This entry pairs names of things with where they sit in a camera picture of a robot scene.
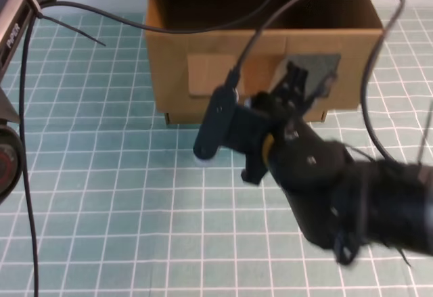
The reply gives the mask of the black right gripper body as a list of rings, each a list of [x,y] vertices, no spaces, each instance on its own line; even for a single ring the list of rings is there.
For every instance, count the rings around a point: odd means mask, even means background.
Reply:
[[[345,172],[353,159],[342,143],[321,139],[303,120],[320,96],[306,97],[308,72],[293,62],[281,72],[269,91],[252,99],[252,107],[274,122],[262,144],[263,162],[310,243],[326,250],[357,250],[362,243],[359,217],[346,216],[332,205],[350,184]]]

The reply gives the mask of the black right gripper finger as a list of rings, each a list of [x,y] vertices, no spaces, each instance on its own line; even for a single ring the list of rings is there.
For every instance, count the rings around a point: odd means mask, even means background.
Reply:
[[[326,76],[319,81],[317,86],[304,100],[304,111],[309,111],[316,103],[317,100],[329,97],[333,84],[336,82],[338,76],[335,72],[329,72]]]

